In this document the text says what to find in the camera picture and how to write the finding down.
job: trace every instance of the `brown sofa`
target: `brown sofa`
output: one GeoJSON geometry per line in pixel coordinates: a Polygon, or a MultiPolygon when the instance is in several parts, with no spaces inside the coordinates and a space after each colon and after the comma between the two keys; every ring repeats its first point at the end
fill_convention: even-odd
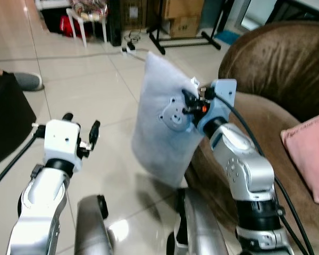
{"type": "MultiPolygon", "coordinates": [[[[315,254],[319,254],[319,205],[280,140],[282,130],[319,114],[319,23],[279,22],[241,36],[221,63],[219,79],[225,78],[237,80],[235,108],[263,148],[296,208],[315,254]]],[[[242,128],[232,114],[230,122],[242,128]]],[[[233,232],[236,206],[207,139],[195,151],[186,179],[207,199],[218,221],[233,232]]],[[[282,193],[276,189],[287,221],[302,240],[282,193]]]]}

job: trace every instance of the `red bag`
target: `red bag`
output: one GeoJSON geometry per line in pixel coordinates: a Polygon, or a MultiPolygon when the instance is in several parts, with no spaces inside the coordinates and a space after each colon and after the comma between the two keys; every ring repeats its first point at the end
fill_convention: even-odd
{"type": "MultiPolygon", "coordinates": [[[[74,30],[75,34],[78,37],[81,37],[80,32],[80,26],[77,20],[73,20],[74,30]]],[[[70,19],[68,16],[61,16],[60,18],[60,30],[63,32],[63,34],[67,37],[73,37],[73,31],[70,24],[70,19]]]]}

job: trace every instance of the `tiled floor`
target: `tiled floor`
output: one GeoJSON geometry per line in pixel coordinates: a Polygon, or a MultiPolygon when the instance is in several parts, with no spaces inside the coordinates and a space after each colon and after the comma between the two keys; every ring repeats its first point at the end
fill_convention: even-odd
{"type": "MultiPolygon", "coordinates": [[[[146,35],[138,48],[160,54],[146,35]]],[[[202,82],[217,77],[228,46],[170,48],[166,58],[188,76],[202,82]]],[[[0,0],[0,60],[36,58],[26,61],[0,61],[7,71],[40,73],[45,90],[26,92],[26,98],[40,123],[71,111],[87,137],[95,119],[102,123],[96,150],[83,162],[83,171],[71,179],[68,202],[61,214],[57,253],[73,254],[77,202],[90,194],[104,194],[110,212],[106,226],[128,227],[126,236],[117,236],[115,254],[165,254],[175,213],[173,190],[153,181],[138,164],[130,149],[135,124],[144,62],[130,56],[110,55],[76,59],[40,59],[49,56],[75,56],[120,51],[110,44],[92,42],[84,48],[73,40],[42,29],[33,0],[0,0]]],[[[17,220],[16,202],[36,163],[41,163],[42,142],[37,142],[14,166],[0,184],[0,254],[4,254],[10,231],[17,220]]],[[[0,171],[12,159],[0,163],[0,171]]],[[[230,254],[239,251],[236,239],[226,230],[230,254]]]]}

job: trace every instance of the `gray sneaker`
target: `gray sneaker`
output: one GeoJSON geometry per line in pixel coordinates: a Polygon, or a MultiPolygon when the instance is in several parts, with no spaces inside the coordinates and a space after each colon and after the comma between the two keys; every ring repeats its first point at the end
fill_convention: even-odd
{"type": "Polygon", "coordinates": [[[36,73],[13,73],[23,91],[38,91],[44,88],[41,76],[36,73]]]}

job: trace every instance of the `white stool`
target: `white stool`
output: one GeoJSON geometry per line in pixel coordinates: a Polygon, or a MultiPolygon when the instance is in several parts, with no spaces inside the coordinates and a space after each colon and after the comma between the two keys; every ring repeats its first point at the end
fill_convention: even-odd
{"type": "MultiPolygon", "coordinates": [[[[69,16],[69,20],[70,20],[70,24],[71,24],[71,28],[73,31],[73,38],[76,38],[75,35],[75,30],[74,30],[74,24],[73,24],[73,19],[76,19],[79,23],[79,27],[80,27],[80,32],[81,32],[81,38],[83,39],[83,43],[84,43],[84,47],[86,48],[86,36],[85,36],[85,31],[84,31],[84,23],[90,22],[89,20],[84,20],[82,17],[78,16],[78,14],[74,11],[74,9],[71,8],[67,8],[66,9],[66,13],[69,16]]],[[[104,42],[107,42],[107,38],[106,38],[106,20],[105,17],[103,17],[100,22],[102,23],[102,27],[103,27],[103,36],[104,36],[104,42]]]]}

